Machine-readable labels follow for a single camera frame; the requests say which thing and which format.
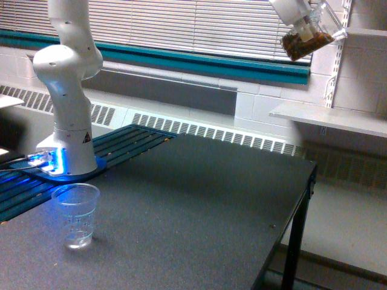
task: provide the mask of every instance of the dark gray tabletop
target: dark gray tabletop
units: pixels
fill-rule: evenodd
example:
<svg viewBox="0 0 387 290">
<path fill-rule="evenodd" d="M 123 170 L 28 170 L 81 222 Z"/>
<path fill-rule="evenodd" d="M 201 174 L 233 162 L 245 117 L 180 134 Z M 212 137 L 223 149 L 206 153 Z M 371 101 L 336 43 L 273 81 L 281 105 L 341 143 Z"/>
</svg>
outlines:
<svg viewBox="0 0 387 290">
<path fill-rule="evenodd" d="M 314 167 L 179 136 L 89 182 L 101 190 L 89 248 L 62 246 L 51 201 L 0 226 L 0 288 L 250 289 Z"/>
</svg>

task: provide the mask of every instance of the clear plastic cup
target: clear plastic cup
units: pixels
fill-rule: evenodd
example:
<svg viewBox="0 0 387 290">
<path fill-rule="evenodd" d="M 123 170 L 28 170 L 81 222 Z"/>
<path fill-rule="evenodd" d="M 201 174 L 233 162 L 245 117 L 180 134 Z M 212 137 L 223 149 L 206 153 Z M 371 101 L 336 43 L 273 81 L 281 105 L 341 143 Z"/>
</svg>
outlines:
<svg viewBox="0 0 387 290">
<path fill-rule="evenodd" d="M 84 248 L 91 243 L 99 194 L 97 187 L 83 183 L 63 185 L 51 194 L 67 248 Z"/>
</svg>

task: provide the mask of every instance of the window blinds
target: window blinds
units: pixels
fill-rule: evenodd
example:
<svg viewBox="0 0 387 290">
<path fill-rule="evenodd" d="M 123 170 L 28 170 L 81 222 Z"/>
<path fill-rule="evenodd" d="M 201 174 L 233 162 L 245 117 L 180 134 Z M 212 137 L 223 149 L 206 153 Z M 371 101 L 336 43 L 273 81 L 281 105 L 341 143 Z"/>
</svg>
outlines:
<svg viewBox="0 0 387 290">
<path fill-rule="evenodd" d="M 288 60 L 279 40 L 289 28 L 268 0 L 89 0 L 89 12 L 91 31 L 99 41 Z M 0 1 L 0 28 L 56 35 L 47 0 Z"/>
</svg>

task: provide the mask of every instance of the window sill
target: window sill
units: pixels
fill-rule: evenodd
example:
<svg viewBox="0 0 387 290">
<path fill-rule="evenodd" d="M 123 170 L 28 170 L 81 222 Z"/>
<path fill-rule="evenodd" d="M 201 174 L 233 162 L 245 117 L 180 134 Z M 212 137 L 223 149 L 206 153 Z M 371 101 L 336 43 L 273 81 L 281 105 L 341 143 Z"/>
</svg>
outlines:
<svg viewBox="0 0 387 290">
<path fill-rule="evenodd" d="M 0 30 L 0 45 L 31 49 L 58 43 L 59 38 L 54 36 Z M 265 80 L 307 85 L 310 75 L 308 66 L 205 56 L 106 42 L 96 42 L 96 45 L 104 58 L 109 60 L 183 69 L 193 73 L 223 76 L 227 79 L 244 78 L 251 81 Z"/>
</svg>

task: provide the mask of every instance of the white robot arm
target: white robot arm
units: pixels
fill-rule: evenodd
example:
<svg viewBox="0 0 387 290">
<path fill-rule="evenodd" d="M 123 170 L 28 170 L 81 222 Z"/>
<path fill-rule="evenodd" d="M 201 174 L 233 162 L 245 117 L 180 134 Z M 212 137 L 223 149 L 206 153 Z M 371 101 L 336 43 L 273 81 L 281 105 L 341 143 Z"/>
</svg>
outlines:
<svg viewBox="0 0 387 290">
<path fill-rule="evenodd" d="M 39 143 L 37 151 L 56 154 L 54 162 L 41 170 L 53 176 L 82 175 L 95 170 L 97 164 L 91 142 L 90 101 L 81 80 L 101 70 L 102 55 L 90 32 L 88 1 L 48 0 L 48 15 L 60 45 L 38 51 L 33 67 L 53 101 L 54 134 Z"/>
</svg>

